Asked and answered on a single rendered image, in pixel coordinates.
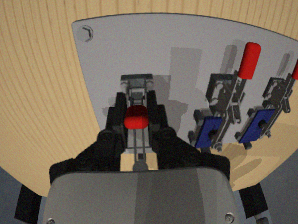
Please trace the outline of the blue rectangular block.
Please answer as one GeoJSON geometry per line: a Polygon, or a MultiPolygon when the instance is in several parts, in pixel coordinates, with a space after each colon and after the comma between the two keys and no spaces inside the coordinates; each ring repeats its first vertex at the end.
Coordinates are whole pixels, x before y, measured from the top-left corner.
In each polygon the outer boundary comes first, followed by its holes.
{"type": "Polygon", "coordinates": [[[214,117],[211,110],[202,110],[201,114],[203,116],[203,124],[202,126],[197,126],[195,130],[195,148],[204,148],[204,147],[211,147],[211,140],[209,139],[208,133],[213,130],[219,129],[219,126],[222,122],[221,117],[214,117]]]}
{"type": "Polygon", "coordinates": [[[256,107],[254,110],[256,113],[253,118],[250,118],[246,124],[244,130],[241,133],[240,140],[237,140],[238,143],[246,143],[256,141],[261,135],[260,132],[262,129],[259,128],[258,123],[261,120],[269,121],[273,112],[275,111],[274,106],[271,106],[270,109],[265,109],[264,107],[256,107]]]}

